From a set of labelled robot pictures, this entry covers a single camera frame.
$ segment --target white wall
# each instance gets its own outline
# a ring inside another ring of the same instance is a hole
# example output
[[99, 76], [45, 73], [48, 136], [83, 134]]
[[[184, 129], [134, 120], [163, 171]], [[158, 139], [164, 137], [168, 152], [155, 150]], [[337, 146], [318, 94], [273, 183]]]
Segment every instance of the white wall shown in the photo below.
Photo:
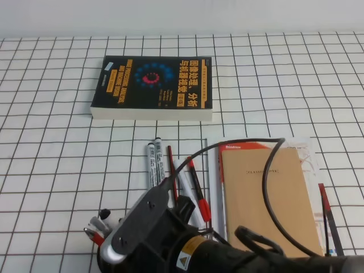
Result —
[[364, 29], [363, 0], [1, 0], [0, 37]]

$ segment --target notebook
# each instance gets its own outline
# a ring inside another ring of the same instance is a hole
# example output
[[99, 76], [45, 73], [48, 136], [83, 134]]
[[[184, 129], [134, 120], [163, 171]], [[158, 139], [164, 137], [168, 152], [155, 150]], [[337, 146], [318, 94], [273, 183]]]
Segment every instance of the notebook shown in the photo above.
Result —
[[[270, 149], [222, 152], [228, 241], [238, 249], [248, 250], [234, 235], [235, 229], [242, 225], [278, 243], [288, 257], [306, 257], [283, 237], [264, 205], [262, 174], [270, 152]], [[286, 231], [302, 245], [322, 255], [295, 149], [281, 148], [276, 154], [268, 175], [268, 195]]]

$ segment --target pen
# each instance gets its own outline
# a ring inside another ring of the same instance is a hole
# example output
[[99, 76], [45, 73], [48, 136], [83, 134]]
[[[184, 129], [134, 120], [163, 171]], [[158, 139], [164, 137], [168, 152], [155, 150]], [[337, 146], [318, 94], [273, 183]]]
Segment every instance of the pen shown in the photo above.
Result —
[[147, 147], [148, 152], [148, 165], [149, 165], [149, 182], [151, 188], [156, 187], [157, 184], [157, 168], [155, 161], [155, 146], [153, 143], [149, 143]]
[[[173, 166], [173, 154], [172, 154], [172, 147], [168, 146], [168, 160], [169, 160], [169, 167], [171, 169], [171, 174], [174, 175], [176, 170], [175, 166]], [[176, 187], [176, 180], [173, 181], [173, 197], [175, 199], [175, 206], [177, 205], [177, 187]]]
[[110, 228], [108, 226], [106, 226], [105, 223], [102, 222], [96, 216], [91, 218], [90, 224], [94, 225], [95, 228], [97, 228], [99, 231], [101, 231], [101, 233], [102, 233], [102, 235], [104, 235], [104, 237], [107, 237], [111, 233]]
[[87, 227], [84, 228], [84, 232], [86, 235], [98, 246], [101, 246], [102, 243], [105, 241], [100, 234], [98, 234], [96, 231], [92, 229], [88, 229]]
[[165, 177], [161, 138], [156, 138], [154, 140], [154, 145], [155, 145], [155, 158], [156, 158], [156, 164], [157, 164], [157, 182], [159, 185], [164, 180], [164, 177]]
[[[175, 168], [177, 169], [179, 167], [179, 165], [182, 163], [181, 160], [174, 160], [173, 164], [175, 166]], [[193, 192], [191, 190], [191, 186], [187, 180], [187, 176], [186, 173], [184, 172], [184, 170], [182, 169], [179, 174], [178, 174], [178, 179], [180, 180], [183, 190], [184, 190], [184, 195], [188, 196], [192, 202], [194, 203], [195, 207], [197, 208], [197, 201], [195, 199], [195, 196], [193, 195]], [[201, 212], [198, 209], [194, 209], [193, 213], [192, 213], [192, 220], [195, 223], [195, 226], [198, 228], [205, 228], [206, 224], [204, 222], [204, 219], [201, 215]]]
[[328, 219], [332, 240], [334, 241], [336, 254], [338, 256], [344, 256], [344, 250], [342, 249], [339, 233], [337, 232], [334, 215], [332, 214], [332, 211], [331, 211], [331, 207], [330, 207], [328, 196], [326, 194], [325, 186], [321, 183], [318, 185], [318, 187], [320, 189], [322, 199], [324, 200], [324, 209], [326, 211], [326, 217]]
[[193, 181], [193, 184], [194, 184], [195, 190], [196, 190], [198, 207], [200, 208], [200, 212], [202, 214], [204, 221], [207, 223], [211, 220], [210, 207], [209, 207], [209, 204], [207, 203], [206, 199], [204, 199], [204, 195], [202, 193], [200, 183], [198, 182], [197, 172], [195, 169], [195, 165], [193, 164], [193, 160], [191, 160], [188, 163], [188, 166], [189, 166], [189, 171], [191, 173], [192, 181]]
[[110, 209], [102, 209], [98, 215], [100, 216], [101, 221], [104, 222], [110, 230], [113, 230], [119, 224], [119, 219], [111, 215]]

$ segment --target table surface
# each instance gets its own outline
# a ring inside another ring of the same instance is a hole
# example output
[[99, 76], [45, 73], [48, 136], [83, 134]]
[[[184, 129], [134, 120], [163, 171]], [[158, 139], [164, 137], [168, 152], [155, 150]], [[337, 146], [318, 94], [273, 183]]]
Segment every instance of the table surface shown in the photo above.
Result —
[[[364, 32], [0, 39], [0, 272], [98, 272], [82, 229], [146, 190], [155, 137], [181, 158], [211, 136], [310, 137], [345, 254], [364, 254], [362, 43]], [[212, 56], [213, 122], [93, 120], [105, 55]], [[206, 156], [196, 163], [208, 197]]]

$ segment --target warning label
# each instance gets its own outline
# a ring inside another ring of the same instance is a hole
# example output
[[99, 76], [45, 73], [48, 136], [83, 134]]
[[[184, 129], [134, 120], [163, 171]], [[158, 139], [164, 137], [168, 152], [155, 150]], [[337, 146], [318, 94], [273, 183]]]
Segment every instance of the warning label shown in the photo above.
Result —
[[178, 255], [176, 266], [184, 271], [187, 271], [192, 254], [200, 244], [205, 242], [205, 240], [206, 238], [202, 236], [195, 236], [188, 240]]
[[178, 259], [177, 259], [177, 267], [182, 270], [187, 271], [190, 259], [191, 259], [191, 255], [181, 251], [180, 255], [178, 255]]

